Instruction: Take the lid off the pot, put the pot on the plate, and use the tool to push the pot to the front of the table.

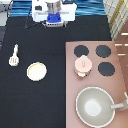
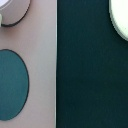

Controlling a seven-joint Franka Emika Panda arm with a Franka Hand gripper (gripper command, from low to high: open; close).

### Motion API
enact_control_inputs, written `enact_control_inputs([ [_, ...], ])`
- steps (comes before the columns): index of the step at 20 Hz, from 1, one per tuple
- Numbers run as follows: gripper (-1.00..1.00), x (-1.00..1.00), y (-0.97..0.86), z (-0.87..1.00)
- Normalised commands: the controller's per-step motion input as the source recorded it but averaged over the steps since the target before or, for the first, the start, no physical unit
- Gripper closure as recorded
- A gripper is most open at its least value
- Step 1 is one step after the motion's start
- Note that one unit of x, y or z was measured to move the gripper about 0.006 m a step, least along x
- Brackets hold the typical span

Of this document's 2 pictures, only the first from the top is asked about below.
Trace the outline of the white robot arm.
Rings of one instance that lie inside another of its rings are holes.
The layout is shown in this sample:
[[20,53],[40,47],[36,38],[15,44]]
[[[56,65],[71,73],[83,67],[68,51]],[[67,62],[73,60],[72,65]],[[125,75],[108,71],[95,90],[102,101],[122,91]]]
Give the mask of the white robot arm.
[[32,0],[32,18],[46,27],[61,27],[75,20],[77,5],[73,1]]

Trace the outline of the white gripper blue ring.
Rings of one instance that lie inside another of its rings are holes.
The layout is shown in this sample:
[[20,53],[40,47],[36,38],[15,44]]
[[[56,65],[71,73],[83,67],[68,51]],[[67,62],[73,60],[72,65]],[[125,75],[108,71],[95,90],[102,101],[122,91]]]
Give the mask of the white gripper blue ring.
[[46,20],[47,27],[61,27],[63,26],[63,21],[61,20],[60,13],[48,14]]

